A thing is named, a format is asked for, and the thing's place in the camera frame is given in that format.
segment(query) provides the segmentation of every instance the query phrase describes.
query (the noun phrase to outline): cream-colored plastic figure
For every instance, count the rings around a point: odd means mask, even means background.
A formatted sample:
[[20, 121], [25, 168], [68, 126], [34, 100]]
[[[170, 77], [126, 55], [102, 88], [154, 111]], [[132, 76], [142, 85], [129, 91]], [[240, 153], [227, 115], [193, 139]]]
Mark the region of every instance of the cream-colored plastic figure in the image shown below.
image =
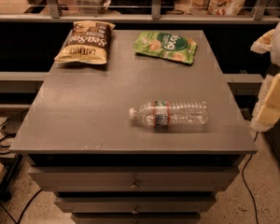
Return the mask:
[[[272, 63], [280, 66], [280, 22], [274, 30], [258, 39], [251, 50], [257, 53], [269, 51]], [[251, 127], [259, 132], [268, 131], [280, 119], [280, 73], [274, 77], [267, 75], [263, 80], [252, 116]]]

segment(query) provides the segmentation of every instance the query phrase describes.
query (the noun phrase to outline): chip bag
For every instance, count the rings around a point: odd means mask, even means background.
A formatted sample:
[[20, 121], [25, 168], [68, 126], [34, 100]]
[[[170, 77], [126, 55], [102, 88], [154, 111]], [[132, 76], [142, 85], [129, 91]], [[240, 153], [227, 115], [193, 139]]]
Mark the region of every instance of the chip bag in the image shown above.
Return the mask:
[[193, 63], [196, 47], [191, 38], [150, 31], [141, 32], [133, 45], [138, 53], [187, 64]]
[[104, 64], [115, 25], [104, 21], [75, 21], [67, 44], [55, 62]]

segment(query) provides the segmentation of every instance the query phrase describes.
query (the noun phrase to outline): power cord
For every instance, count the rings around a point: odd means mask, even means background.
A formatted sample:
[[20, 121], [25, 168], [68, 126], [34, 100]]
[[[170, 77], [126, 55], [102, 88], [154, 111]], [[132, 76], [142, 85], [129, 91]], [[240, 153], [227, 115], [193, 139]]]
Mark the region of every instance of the power cord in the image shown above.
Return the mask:
[[16, 219], [14, 217], [12, 217], [12, 215], [8, 212], [8, 210], [6, 210], [6, 208], [0, 203], [0, 206], [3, 208], [3, 210], [8, 214], [8, 216], [12, 219], [12, 221], [15, 224], [21, 224], [21, 220], [22, 217], [24, 216], [27, 208], [29, 207], [29, 205], [31, 204], [31, 202], [37, 197], [37, 195], [42, 191], [42, 189], [38, 190], [35, 195], [29, 200], [29, 202], [25, 205], [25, 207], [22, 209], [19, 220], [16, 221]]
[[[259, 133], [256, 132], [255, 137], [254, 137], [254, 143], [256, 142], [256, 140], [257, 140], [257, 138], [258, 138], [258, 135], [259, 135]], [[250, 161], [252, 160], [252, 157], [253, 157], [253, 154], [251, 154], [251, 156], [249, 157], [249, 159], [247, 160], [247, 162], [246, 162], [245, 165], [244, 165], [244, 168], [243, 168], [243, 171], [242, 171], [242, 178], [243, 178], [243, 181], [244, 181], [244, 183], [245, 183], [245, 187], [246, 187], [247, 190], [249, 191], [249, 194], [250, 194], [250, 196], [251, 196], [251, 198], [252, 198], [252, 201], [253, 201], [256, 223], [259, 224], [258, 208], [256, 207], [255, 198], [254, 198], [254, 196], [253, 196], [253, 194], [252, 194], [252, 191], [250, 190], [249, 186], [246, 184], [246, 181], [245, 181], [245, 174], [244, 174], [245, 168], [246, 168], [246, 166], [250, 163]]]
[[[25, 112], [28, 112], [28, 110], [29, 110], [29, 109], [25, 109], [25, 110], [23, 110], [22, 112], [20, 112], [20, 113], [14, 115], [13, 117], [11, 117], [11, 118], [7, 119], [6, 121], [4, 121], [2, 124], [0, 124], [0, 129], [2, 128], [2, 126], [4, 126], [5, 124], [9, 123], [11, 120], [13, 120], [14, 118], [16, 118], [17, 116], [20, 116], [20, 115], [22, 115], [22, 114], [25, 113]], [[3, 142], [4, 140], [6, 140], [6, 139], [8, 139], [8, 138], [14, 138], [14, 135], [7, 135], [7, 136], [4, 136], [3, 138], [0, 139], [0, 150], [1, 150], [1, 149], [4, 149], [4, 148], [9, 148], [9, 147], [10, 147], [10, 145], [8, 145], [8, 146], [1, 145], [1, 142]], [[2, 151], [0, 151], [0, 155], [7, 155], [7, 154], [9, 154], [9, 153], [10, 153], [9, 151], [7, 151], [7, 152], [2, 152]]]

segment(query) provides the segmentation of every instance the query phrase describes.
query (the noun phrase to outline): drawer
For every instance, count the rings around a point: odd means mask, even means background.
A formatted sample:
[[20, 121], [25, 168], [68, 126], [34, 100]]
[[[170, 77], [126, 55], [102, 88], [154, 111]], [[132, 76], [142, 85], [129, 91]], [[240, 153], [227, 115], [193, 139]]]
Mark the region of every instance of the drawer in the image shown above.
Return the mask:
[[57, 198], [55, 204], [65, 213], [201, 213], [215, 202], [213, 196], [198, 197], [185, 193], [164, 193], [163, 196], [123, 196], [109, 194], [102, 197]]
[[32, 167], [46, 191], [220, 191], [237, 167]]
[[73, 214], [76, 224], [196, 224], [199, 215], [114, 215]]

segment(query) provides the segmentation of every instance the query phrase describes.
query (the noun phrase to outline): black bag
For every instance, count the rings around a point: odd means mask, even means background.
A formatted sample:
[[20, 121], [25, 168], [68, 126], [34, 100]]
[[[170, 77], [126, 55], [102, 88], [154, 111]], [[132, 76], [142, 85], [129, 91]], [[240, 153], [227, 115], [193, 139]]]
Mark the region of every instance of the black bag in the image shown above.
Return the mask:
[[[161, 0], [161, 14], [175, 9], [175, 0]], [[151, 14], [152, 0], [111, 0], [110, 10], [121, 14]]]

